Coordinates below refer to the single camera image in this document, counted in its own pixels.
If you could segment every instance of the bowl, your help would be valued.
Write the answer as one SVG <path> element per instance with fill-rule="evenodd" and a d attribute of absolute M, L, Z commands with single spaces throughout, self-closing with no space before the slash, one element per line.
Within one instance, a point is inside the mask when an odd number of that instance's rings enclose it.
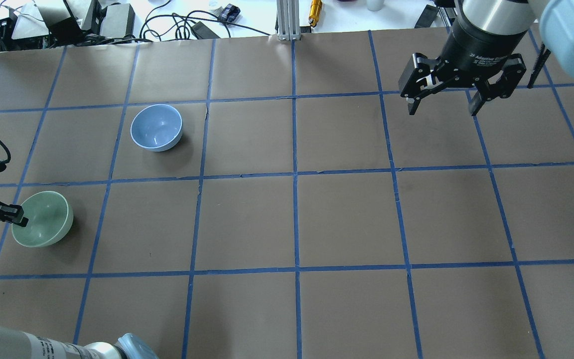
<path fill-rule="evenodd" d="M 28 225 L 13 225 L 12 236 L 24 247 L 46 247 L 57 243 L 72 227 L 72 207 L 61 193 L 42 191 L 30 196 L 21 206 Z"/>
<path fill-rule="evenodd" d="M 174 147 L 183 133 L 183 119 L 170 105 L 151 105 L 132 121 L 132 141 L 146 150 L 162 152 Z"/>

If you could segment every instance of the table surface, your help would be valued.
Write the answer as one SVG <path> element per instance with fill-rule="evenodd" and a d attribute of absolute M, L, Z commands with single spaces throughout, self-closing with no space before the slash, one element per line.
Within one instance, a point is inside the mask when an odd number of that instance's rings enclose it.
<path fill-rule="evenodd" d="M 574 80 L 551 59 L 474 118 L 463 90 L 408 116 L 397 78 L 445 38 L 0 53 L 0 200 L 75 214 L 46 248 L 0 223 L 0 325 L 162 359 L 574 357 Z M 158 103 L 184 134 L 146 152 Z"/>

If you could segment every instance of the blue tape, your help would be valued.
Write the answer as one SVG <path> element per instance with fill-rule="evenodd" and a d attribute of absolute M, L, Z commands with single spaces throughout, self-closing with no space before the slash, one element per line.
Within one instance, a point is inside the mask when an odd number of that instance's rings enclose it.
<path fill-rule="evenodd" d="M 467 100 L 471 101 L 471 94 L 469 91 L 466 92 Z M 473 116 L 473 122 L 475 124 L 475 129 L 478 132 L 478 137 L 480 137 L 480 145 L 482 147 L 482 152 L 484 153 L 484 159 L 488 166 L 488 174 L 490 175 L 490 181 L 493 185 L 493 192 L 497 200 L 497 207 L 499 207 L 499 214 L 502 218 L 502 223 L 504 225 L 504 232 L 506 233 L 506 241 L 508 241 L 508 247 L 511 251 L 511 256 L 513 257 L 513 266 L 515 266 L 515 273 L 517 273 L 517 280 L 520 285 L 520 291 L 522 292 L 522 299 L 524 300 L 524 307 L 526 308 L 526 314 L 528 315 L 528 320 L 531 325 L 531 331 L 533 332 L 533 339 L 535 340 L 535 347 L 540 355 L 541 359 L 544 359 L 544 350 L 542 350 L 542 343 L 540 343 L 540 336 L 535 325 L 535 318 L 533 318 L 533 311 L 531 311 L 531 304 L 529 302 L 528 293 L 526 293 L 526 286 L 524 286 L 524 279 L 522 278 L 522 270 L 520 269 L 519 261 L 517 260 L 517 253 L 515 252 L 515 246 L 513 245 L 513 237 L 511 236 L 511 230 L 508 227 L 508 220 L 506 220 L 506 212 L 504 211 L 504 205 L 502 203 L 502 198 L 499 195 L 499 188 L 497 187 L 497 181 L 495 179 L 495 173 L 493 172 L 493 166 L 491 165 L 490 157 L 488 156 L 488 151 L 486 148 L 486 143 L 484 141 L 484 136 L 482 135 L 480 123 L 477 116 Z"/>
<path fill-rule="evenodd" d="M 574 162 L 545 162 L 540 164 L 497 164 L 492 165 L 496 168 L 535 168 L 535 167 L 558 167 L 574 166 Z M 453 170 L 485 170 L 486 165 L 462 165 L 462 166 L 423 166 L 410 168 L 395 168 L 396 172 L 414 172 L 414 171 L 453 171 Z M 348 175 L 359 173 L 385 173 L 389 168 L 371 168 L 360 170 L 328 170 L 328 171 L 298 171 L 299 176 L 317 176 L 317 175 Z M 290 177 L 292 172 L 273 172 L 273 173 L 241 173 L 232 175 L 213 175 L 204 176 L 205 180 L 226 180 L 231 178 L 253 178 L 253 177 Z M 38 187 L 38 186 L 95 186 L 99 184 L 115 183 L 135 183 L 135 182 L 166 182 L 166 181 L 196 181 L 199 176 L 188 177 L 152 177 L 152 178 L 121 178 L 111 181 L 81 181 L 81 182 L 27 182 L 22 183 L 21 187 Z M 18 183 L 0 183 L 0 187 L 17 187 Z"/>
<path fill-rule="evenodd" d="M 564 266 L 574 265 L 574 259 L 542 259 L 537 261 L 519 261 L 520 266 Z M 440 268 L 485 268 L 515 266 L 512 261 L 504 262 L 465 262 L 465 263 L 417 263 L 411 264 L 413 269 L 440 269 Z M 296 273 L 296 272 L 322 272 L 322 271 L 373 271 L 373 270 L 405 270 L 405 264 L 362 264 L 355 266 L 306 266 L 306 267 L 264 267 L 241 268 L 228 270 L 181 270 L 181 271 L 137 271 L 117 273 L 93 273 L 91 278 L 137 278 L 137 277 L 183 277 L 189 275 L 241 275 L 253 273 Z M 0 275 L 0 280 L 27 280 L 27 279 L 85 279 L 87 273 L 63 274 L 20 274 Z"/>
<path fill-rule="evenodd" d="M 538 49 L 537 46 L 537 41 L 535 41 L 535 35 L 533 35 L 532 30 L 528 30 L 529 36 L 531 38 L 531 43 L 533 43 L 533 46 L 535 47 L 535 49 Z M 544 73 L 546 74 L 546 78 L 549 80 L 549 84 L 551 85 L 551 90 L 553 91 L 553 95 L 555 96 L 555 100 L 558 102 L 558 106 L 560 107 L 560 110 L 562 112 L 562 115 L 564 116 L 564 120 L 566 121 L 567 125 L 568 125 L 568 130 L 570 131 L 573 140 L 574 140 L 574 127 L 572 122 L 570 121 L 570 117 L 568 116 L 568 113 L 566 111 L 566 109 L 564 108 L 564 104 L 562 103 L 562 100 L 560 98 L 560 94 L 558 93 L 556 87 L 561 86 L 561 85 L 556 85 L 553 82 L 553 79 L 551 77 L 551 73 L 549 73 L 549 69 L 546 65 L 544 65 Z M 563 85 L 563 87 L 573 87 L 574 84 L 566 84 Z"/>
<path fill-rule="evenodd" d="M 293 157 L 293 255 L 296 269 L 296 357 L 302 359 L 302 317 L 300 311 L 300 227 L 298 224 L 298 109 L 296 102 L 296 41 L 291 41 L 291 145 Z"/>
<path fill-rule="evenodd" d="M 371 45 L 371 55 L 373 56 L 374 68 L 376 69 L 376 79 L 378 80 L 378 91 L 380 91 L 380 111 L 382 112 L 382 123 L 385 130 L 385 141 L 387 141 L 387 153 L 389 155 L 389 164 L 391 166 L 391 177 L 394 185 L 394 196 L 396 198 L 396 210 L 398 214 L 398 224 L 400 225 L 400 237 L 403 246 L 403 255 L 405 257 L 405 269 L 407 272 L 407 287 L 409 290 L 409 303 L 411 307 L 411 315 L 413 320 L 413 334 L 415 335 L 415 346 L 418 352 L 418 358 L 422 359 L 422 341 L 420 337 L 420 327 L 418 324 L 418 312 L 415 305 L 415 294 L 413 292 L 412 280 L 412 267 L 409 260 L 409 250 L 406 242 L 405 221 L 403 220 L 403 210 L 400 205 L 400 195 L 398 193 L 398 180 L 396 175 L 396 164 L 394 162 L 394 155 L 391 150 L 391 139 L 389 137 L 389 125 L 387 123 L 387 110 L 385 109 L 385 98 L 382 91 L 382 81 L 380 78 L 380 68 L 378 66 L 378 57 L 376 55 L 376 46 L 373 42 L 373 35 L 371 30 L 369 34 L 369 44 Z"/>
<path fill-rule="evenodd" d="M 87 295 L 90 289 L 90 281 L 92 279 L 92 274 L 94 270 L 94 261 L 96 260 L 96 252 L 99 247 L 99 239 L 101 238 L 101 232 L 103 228 L 103 220 L 105 218 L 105 211 L 108 206 L 108 198 L 110 197 L 110 187 L 111 183 L 110 180 L 112 179 L 112 173 L 114 172 L 114 165 L 116 164 L 117 153 L 119 151 L 119 143 L 121 141 L 121 132 L 123 131 L 123 123 L 125 122 L 125 116 L 128 106 L 128 100 L 130 99 L 130 92 L 132 91 L 132 82 L 134 81 L 134 74 L 137 70 L 137 59 L 139 58 L 139 50 L 141 49 L 141 45 L 137 45 L 137 48 L 134 52 L 134 61 L 132 62 L 132 70 L 130 71 L 130 81 L 128 82 L 128 88 L 126 91 L 126 97 L 123 102 L 123 110 L 121 111 L 121 120 L 119 121 L 119 129 L 117 131 L 117 137 L 114 142 L 114 150 L 112 152 L 112 161 L 110 162 L 110 171 L 108 173 L 108 182 L 105 188 L 105 195 L 103 196 L 103 204 L 101 207 L 101 214 L 99 216 L 99 224 L 96 228 L 96 235 L 94 236 L 94 244 L 92 247 L 92 253 L 90 255 L 90 263 L 88 265 L 88 271 L 86 275 L 86 284 L 84 286 L 84 292 L 81 298 L 81 305 L 79 307 L 79 314 L 77 317 L 77 325 L 75 327 L 75 334 L 73 337 L 73 344 L 77 344 L 79 340 L 79 334 L 81 331 L 81 325 L 84 318 L 84 312 L 86 310 L 86 302 L 87 302 Z"/>
<path fill-rule="evenodd" d="M 61 54 L 61 59 L 59 59 L 59 66 L 57 66 L 57 71 L 55 73 L 54 79 L 52 80 L 52 86 L 50 86 L 50 92 L 48 93 L 48 98 L 46 99 L 46 103 L 45 106 L 43 108 L 43 113 L 41 114 L 41 119 L 39 120 L 39 124 L 37 125 L 37 130 L 34 134 L 34 139 L 32 140 L 32 145 L 30 146 L 30 151 L 28 153 L 28 157 L 25 161 L 25 165 L 23 166 L 23 172 L 21 173 L 21 178 L 19 179 L 19 184 L 16 187 L 16 193 L 14 194 L 14 200 L 13 203 L 17 203 L 19 200 L 19 194 L 21 193 L 21 184 L 23 183 L 23 180 L 25 180 L 25 176 L 28 173 L 28 168 L 30 167 L 30 161 L 32 160 L 32 153 L 34 153 L 34 149 L 36 148 L 37 145 L 37 140 L 39 139 L 39 133 L 41 132 L 41 127 L 43 127 L 43 121 L 45 120 L 46 117 L 46 110 L 48 108 L 48 104 L 50 104 L 50 100 L 52 99 L 52 94 L 54 93 L 54 89 L 57 86 L 57 79 L 59 79 L 59 74 L 61 73 L 61 68 L 63 67 L 63 62 L 66 58 L 66 48 L 63 48 L 63 52 Z M 8 228 L 10 227 L 9 223 L 6 223 L 6 225 L 4 226 L 4 230 L 3 233 L 1 234 L 1 239 L 0 239 L 0 255 L 1 255 L 1 250 L 4 247 L 4 242 L 6 241 L 6 235 L 7 235 L 7 231 Z"/>
<path fill-rule="evenodd" d="M 203 148 L 201 151 L 201 170 L 198 180 L 198 196 L 196 197 L 196 215 L 194 217 L 194 236 L 192 239 L 192 255 L 190 262 L 190 274 L 187 281 L 187 300 L 185 301 L 185 325 L 183 332 L 183 346 L 181 350 L 182 359 L 187 358 L 187 346 L 189 346 L 189 325 L 192 312 L 192 296 L 194 292 L 194 270 L 196 269 L 196 250 L 198 247 L 198 230 L 201 213 L 201 202 L 203 199 L 203 180 L 205 178 L 205 155 L 207 153 L 207 134 L 209 129 L 210 104 L 212 102 L 212 82 L 214 80 L 214 57 L 216 56 L 216 40 L 212 40 L 212 54 L 210 56 L 209 75 L 207 77 L 207 115 L 203 127 Z"/>
<path fill-rule="evenodd" d="M 39 112 L 43 109 L 14 109 L 14 110 L 0 110 L 0 114 L 16 114 L 18 112 Z"/>

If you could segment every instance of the bowl rim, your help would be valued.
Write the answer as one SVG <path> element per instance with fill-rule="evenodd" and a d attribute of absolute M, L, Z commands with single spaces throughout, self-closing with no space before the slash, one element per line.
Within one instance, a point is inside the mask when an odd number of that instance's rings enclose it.
<path fill-rule="evenodd" d="M 155 147 L 149 147 L 149 146 L 141 145 L 141 143 L 139 143 L 139 141 L 134 139 L 134 122 L 137 120 L 137 117 L 141 114 L 141 112 L 143 112 L 147 109 L 150 109 L 151 107 L 169 107 L 169 108 L 174 110 L 175 114 L 178 115 L 178 119 L 180 120 L 180 126 L 178 127 L 178 132 L 174 135 L 174 137 L 172 137 L 172 139 L 170 141 L 164 143 L 163 145 L 155 146 Z M 130 137 L 132 137 L 132 141 L 135 144 L 139 145 L 139 147 L 141 147 L 141 148 L 145 148 L 146 150 L 157 150 L 159 148 L 162 148 L 164 146 L 169 145 L 170 143 L 173 143 L 175 141 L 176 137 L 178 137 L 178 135 L 182 132 L 182 130 L 183 130 L 183 117 L 180 115 L 180 112 L 175 107 L 168 105 L 168 104 L 153 104 L 153 105 L 146 107 L 145 109 L 142 109 L 141 111 L 139 111 L 139 113 L 137 113 L 136 116 L 134 116 L 134 118 L 132 119 L 132 124 L 130 124 Z"/>
<path fill-rule="evenodd" d="M 68 223 L 68 217 L 70 216 L 70 212 L 72 211 L 72 209 L 70 208 L 70 204 L 68 203 L 68 200 L 66 200 L 66 197 L 64 197 L 64 195 L 62 195 L 61 193 L 58 193 L 57 191 L 41 191 L 41 192 L 37 192 L 35 194 L 33 194 L 32 196 L 26 198 L 26 200 L 21 204 L 21 206 L 23 207 L 23 205 L 28 202 L 28 200 L 30 200 L 31 198 L 39 195 L 39 194 L 43 194 L 43 193 L 49 193 L 49 194 L 56 194 L 59 198 L 61 198 L 63 200 L 63 202 L 66 204 L 66 218 L 64 219 L 63 223 L 61 224 L 61 227 L 59 228 L 59 230 L 54 234 L 54 236 L 50 237 L 50 239 L 43 241 L 42 243 L 38 244 L 38 245 L 28 245 L 28 244 L 23 244 L 21 243 L 17 238 L 16 235 L 14 234 L 14 225 L 12 227 L 12 237 L 14 239 L 14 241 L 16 241 L 16 243 L 19 243 L 20 245 L 24 246 L 24 247 L 28 247 L 28 248 L 36 248 L 36 247 L 41 247 L 42 245 L 45 245 L 45 243 L 48 243 L 50 241 L 52 241 L 59 233 L 61 233 L 61 231 L 64 229 L 64 227 L 66 227 L 66 223 Z"/>

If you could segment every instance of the white table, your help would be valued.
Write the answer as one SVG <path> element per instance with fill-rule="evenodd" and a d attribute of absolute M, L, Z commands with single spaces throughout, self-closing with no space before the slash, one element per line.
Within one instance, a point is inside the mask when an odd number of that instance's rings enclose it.
<path fill-rule="evenodd" d="M 8 0 L 7 6 L 18 7 L 28 0 Z M 101 0 L 102 6 L 107 6 L 116 1 Z M 137 14 L 135 20 L 135 35 L 139 34 L 144 18 L 148 12 L 156 6 L 165 3 L 165 0 L 118 0 L 117 2 L 132 4 Z M 236 23 L 253 27 L 268 33 L 275 32 L 276 25 L 276 1 L 275 0 L 222 0 L 221 4 L 226 6 L 229 2 L 241 8 L 241 14 Z M 385 0 L 385 7 L 380 11 L 369 11 L 365 5 L 365 0 L 353 2 L 341 2 L 338 0 L 323 0 L 321 20 L 313 32 L 345 32 L 360 30 L 381 30 L 381 29 L 407 29 L 412 28 L 417 22 L 422 10 L 427 4 L 432 4 L 430 0 Z M 310 2 L 300 1 L 300 23 L 307 25 L 309 17 Z M 206 9 L 207 0 L 172 0 L 166 7 L 157 9 L 152 16 L 157 14 L 177 14 L 185 15 L 192 10 Z M 196 14 L 197 17 L 208 17 L 206 14 Z M 152 20 L 150 27 L 157 32 L 164 32 L 173 25 L 171 18 L 158 18 Z M 220 37 L 227 37 L 225 28 L 213 22 L 205 22 Z M 442 22 L 437 18 L 433 26 L 440 26 Z M 258 36 L 257 32 L 235 26 L 230 27 L 233 37 Z M 173 38 L 173 31 L 169 32 L 163 39 Z"/>

